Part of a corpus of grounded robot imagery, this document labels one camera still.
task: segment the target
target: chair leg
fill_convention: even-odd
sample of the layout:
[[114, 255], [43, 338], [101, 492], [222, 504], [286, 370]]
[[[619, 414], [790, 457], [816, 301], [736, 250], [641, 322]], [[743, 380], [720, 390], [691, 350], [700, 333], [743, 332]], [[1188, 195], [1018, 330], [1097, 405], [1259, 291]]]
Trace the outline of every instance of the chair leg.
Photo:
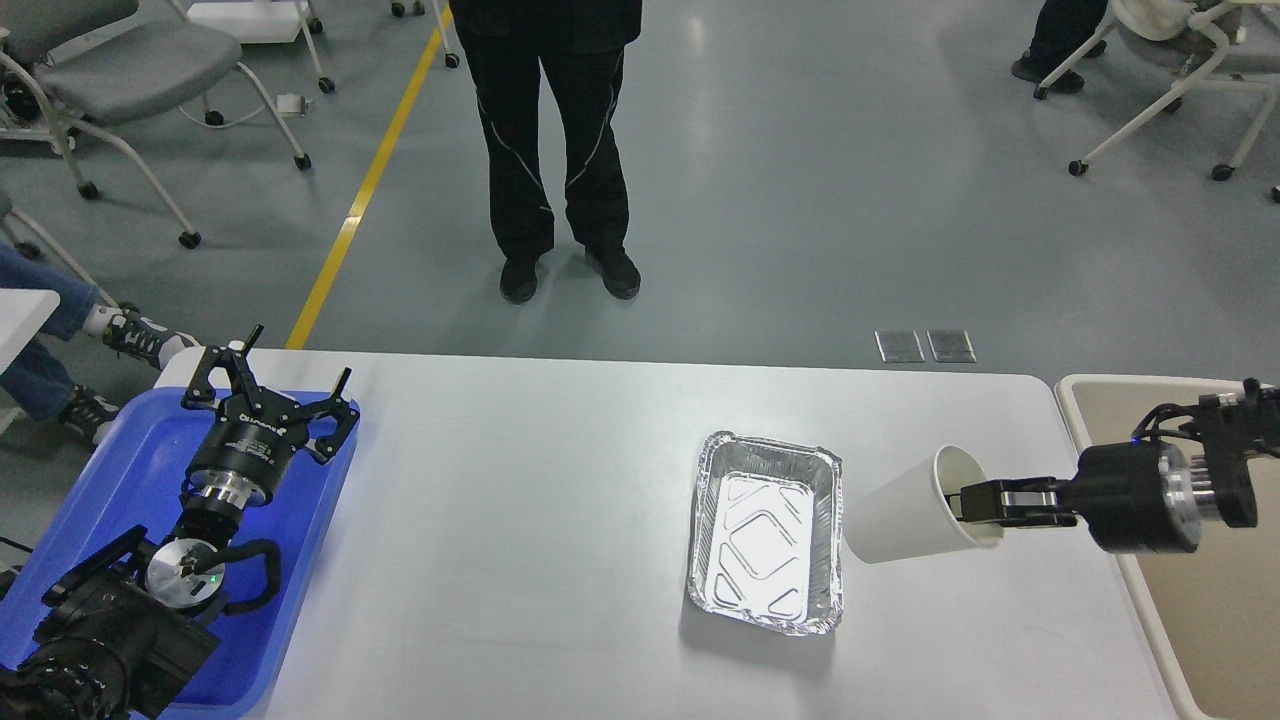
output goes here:
[[1260, 92], [1262, 94], [1262, 106], [1253, 115], [1253, 122], [1249, 123], [1249, 128], [1244, 131], [1244, 137], [1240, 138], [1240, 143], [1235, 147], [1235, 154], [1231, 155], [1230, 165], [1231, 168], [1239, 168], [1244, 163], [1244, 158], [1248, 156], [1249, 150], [1253, 149], [1253, 142], [1258, 140], [1258, 133], [1262, 132], [1262, 126], [1266, 124], [1267, 118], [1271, 117], [1271, 110], [1276, 105], [1276, 87], [1270, 82], [1258, 81], [1215, 81], [1215, 87], [1221, 90], [1243, 90], [1247, 92]]
[[64, 249], [60, 242], [54, 240], [54, 236], [50, 234], [49, 231], [46, 231], [40, 223], [37, 223], [35, 219], [32, 219], [29, 215], [27, 215], [26, 213], [23, 213], [17, 208], [13, 209], [13, 218], [19, 223], [22, 223], [23, 225], [26, 225], [32, 234], [38, 237], [40, 242], [44, 242], [45, 246], [49, 247], [49, 250], [52, 251], [54, 255], [58, 255], [58, 259], [61, 260], [63, 264], [67, 265], [67, 268], [72, 273], [76, 274], [76, 277], [87, 282], [91, 286], [97, 287], [99, 295], [102, 296], [102, 300], [108, 305], [111, 305], [113, 307], [119, 307], [119, 304], [110, 295], [108, 295], [105, 290], [102, 290], [102, 286], [97, 284], [97, 282], [93, 281], [93, 277], [88, 274], [88, 270], [86, 270], [79, 263], [77, 263], [76, 259], [72, 258], [72, 254], [67, 252], [67, 249]]
[[49, 142], [54, 146], [54, 151], [67, 160], [67, 168], [72, 172], [72, 178], [76, 181], [76, 190], [79, 191], [81, 196], [86, 200], [92, 200], [97, 197], [97, 187], [86, 181], [84, 176], [79, 172], [79, 164], [76, 163], [76, 158], [72, 155], [70, 143], [67, 142], [67, 132], [63, 129], [63, 123], [58, 119], [58, 110], [54, 109], [54, 104], [45, 95], [44, 88], [36, 82], [36, 78], [31, 77], [31, 73], [26, 68], [19, 65], [9, 55], [0, 53], [0, 65], [13, 74], [18, 76], [18, 79], [27, 86], [32, 96], [36, 99], [36, 104], [40, 105], [40, 115], [44, 118], [45, 123], [49, 126]]
[[302, 151], [302, 146], [300, 146], [298, 141], [293, 137], [293, 133], [289, 131], [289, 126], [284, 123], [284, 118], [280, 117], [280, 111], [275, 109], [275, 102], [271, 101], [271, 97], [266, 94], [266, 88], [262, 87], [262, 81], [257, 79], [253, 70], [248, 69], [244, 63], [236, 63], [236, 69], [248, 78], [253, 90], [257, 91], [257, 96], [262, 99], [262, 105], [266, 106], [266, 111], [271, 113], [271, 117], [275, 118], [275, 126], [280, 128], [280, 132], [284, 135], [284, 140], [289, 143], [289, 149], [293, 150], [293, 163], [300, 170], [310, 168], [311, 156]]
[[431, 9], [435, 10], [435, 27], [440, 28], [440, 45], [444, 47], [444, 54], [445, 56], [452, 55], [453, 50], [449, 49], [449, 33], [444, 32], [444, 17], [440, 15], [439, 0], [431, 0]]
[[1226, 58], [1226, 49], [1229, 45], [1226, 35], [1215, 24], [1210, 24], [1202, 32], [1213, 40], [1217, 40], [1217, 37], [1215, 37], [1215, 31], [1217, 36], [1221, 36], [1221, 42], [1217, 44], [1213, 54], [1210, 55], [1208, 60], [1204, 60], [1203, 65], [1192, 70], [1189, 76], [1175, 81], [1171, 86], [1169, 86], [1169, 92], [1156, 99], [1156, 101], [1148, 105], [1146, 110], [1138, 113], [1138, 117], [1125, 123], [1125, 126], [1117, 129], [1115, 135], [1103, 140], [1102, 143], [1091, 150], [1088, 155], [1080, 158], [1079, 160], [1073, 160], [1070, 165], [1068, 165], [1068, 172], [1073, 176], [1083, 176], [1089, 169], [1089, 163], [1097, 159], [1098, 155], [1102, 155], [1114, 145], [1133, 135], [1134, 131], [1147, 124], [1147, 122], [1158, 115], [1161, 110], [1171, 105], [1174, 100], [1185, 95], [1188, 90], [1204, 82], [1204, 77], [1217, 69], [1217, 67], [1222, 64], [1222, 60]]
[[1088, 53], [1089, 50], [1093, 50], [1093, 47], [1097, 46], [1098, 42], [1102, 42], [1102, 38], [1106, 37], [1107, 33], [1111, 32], [1115, 27], [1116, 27], [1115, 19], [1102, 23], [1098, 27], [1098, 31], [1094, 32], [1092, 37], [1085, 40], [1083, 45], [1075, 49], [1075, 53], [1068, 55], [1066, 59], [1062, 60], [1061, 65], [1053, 68], [1053, 72], [1044, 76], [1044, 79], [1042, 79], [1041, 83], [1036, 86], [1036, 90], [1032, 91], [1032, 96], [1036, 97], [1037, 100], [1043, 100], [1048, 95], [1050, 86], [1052, 86], [1055, 82], [1059, 81], [1059, 78], [1070, 72], [1071, 68], [1074, 68], [1075, 64], [1080, 61], [1080, 58], [1083, 58], [1084, 54]]
[[316, 70], [316, 85], [320, 92], [333, 92], [337, 86], [333, 79], [325, 77], [324, 68], [320, 67], [320, 55], [316, 54], [316, 44], [311, 37], [311, 24], [307, 22], [307, 12], [302, 9], [302, 0], [293, 0], [293, 9], [298, 12], [298, 22], [302, 23], [302, 38], [307, 41], [307, 53], [311, 54], [311, 67]]
[[196, 232], [196, 227], [191, 224], [191, 220], [188, 220], [187, 215], [182, 213], [182, 209], [178, 208], [178, 204], [173, 201], [173, 196], [169, 195], [169, 191], [165, 190], [163, 184], [160, 184], [160, 181], [151, 172], [151, 168], [147, 167], [147, 164], [133, 150], [133, 147], [129, 146], [128, 142], [124, 142], [124, 140], [119, 138], [118, 136], [111, 135], [97, 126], [91, 126], [83, 120], [69, 120], [69, 124], [84, 132], [86, 135], [91, 135], [101, 140], [102, 142], [114, 146], [116, 150], [123, 152], [125, 158], [133, 160], [133, 164], [138, 167], [138, 170], [142, 173], [142, 177], [147, 178], [147, 182], [151, 183], [151, 187], [156, 191], [156, 195], [160, 196], [160, 200], [164, 200], [164, 204], [169, 206], [169, 211], [173, 213], [175, 218], [178, 218], [178, 224], [180, 224], [183, 229], [183, 233], [178, 236], [178, 241], [182, 242], [183, 247], [188, 249], [200, 245], [200, 233]]

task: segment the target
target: white paper cup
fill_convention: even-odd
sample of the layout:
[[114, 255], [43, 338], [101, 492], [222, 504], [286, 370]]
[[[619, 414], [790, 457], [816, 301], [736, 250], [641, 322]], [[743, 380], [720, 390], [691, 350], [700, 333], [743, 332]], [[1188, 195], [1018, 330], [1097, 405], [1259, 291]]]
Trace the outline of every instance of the white paper cup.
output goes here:
[[945, 497], [983, 482], [987, 473], [972, 455], [943, 446], [932, 459], [845, 502], [845, 541], [863, 562], [995, 547], [1005, 529], [957, 521]]

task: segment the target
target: sneaker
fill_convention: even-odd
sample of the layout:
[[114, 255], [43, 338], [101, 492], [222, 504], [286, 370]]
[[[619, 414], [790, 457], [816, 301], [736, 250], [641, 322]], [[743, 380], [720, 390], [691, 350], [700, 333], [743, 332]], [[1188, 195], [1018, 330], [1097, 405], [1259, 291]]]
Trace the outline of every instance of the sneaker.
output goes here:
[[200, 345], [200, 341], [187, 333], [157, 325], [137, 310], [125, 310], [108, 323], [102, 331], [102, 345], [163, 370], [174, 355]]
[[58, 421], [97, 447], [119, 414], [119, 407], [108, 402], [92, 388], [76, 386], [70, 402], [58, 414]]
[[616, 250], [588, 247], [586, 258], [595, 264], [600, 278], [604, 279], [604, 288], [613, 297], [631, 300], [640, 292], [640, 270], [621, 247]]
[[538, 273], [534, 260], [507, 260], [502, 265], [502, 279], [498, 288], [512, 305], [524, 305], [538, 292]]
[[[1018, 79], [1025, 79], [1027, 82], [1034, 82], [1036, 85], [1039, 85], [1041, 82], [1044, 81], [1044, 78], [1048, 77], [1051, 72], [1055, 70], [1055, 68], [1056, 65], [1046, 70], [1041, 68], [1037, 63], [1033, 63], [1027, 53], [1023, 53], [1021, 58], [1014, 60], [1014, 67], [1009, 68], [1009, 72], [1011, 72], [1014, 77]], [[1066, 74], [1057, 78], [1057, 82], [1051, 85], [1048, 88], [1052, 90], [1053, 92], [1071, 95], [1084, 90], [1084, 78], [1080, 77], [1079, 73], [1076, 73], [1075, 70], [1066, 70]]]

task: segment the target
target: beige tray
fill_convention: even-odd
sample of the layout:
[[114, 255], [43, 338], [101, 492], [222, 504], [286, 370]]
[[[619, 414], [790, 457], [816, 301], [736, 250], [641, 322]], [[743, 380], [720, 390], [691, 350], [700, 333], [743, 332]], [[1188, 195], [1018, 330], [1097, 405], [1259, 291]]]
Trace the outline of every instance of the beige tray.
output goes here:
[[[1123, 442], [1161, 402], [1239, 392], [1239, 382], [1070, 375], [1055, 388], [1078, 450]], [[1190, 456], [1196, 443], [1176, 441]], [[1129, 593], [1181, 717], [1280, 717], [1280, 462], [1249, 462], [1258, 527], [1207, 523], [1194, 555], [1120, 556]]]

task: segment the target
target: black jacket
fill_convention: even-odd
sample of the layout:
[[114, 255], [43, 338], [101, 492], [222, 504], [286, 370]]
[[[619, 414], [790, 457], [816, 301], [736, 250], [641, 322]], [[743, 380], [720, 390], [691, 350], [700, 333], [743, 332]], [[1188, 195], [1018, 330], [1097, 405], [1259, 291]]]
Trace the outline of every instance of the black jacket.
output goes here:
[[604, 53], [640, 35], [641, 0], [449, 0], [458, 27], [472, 35], [540, 32], [557, 50]]

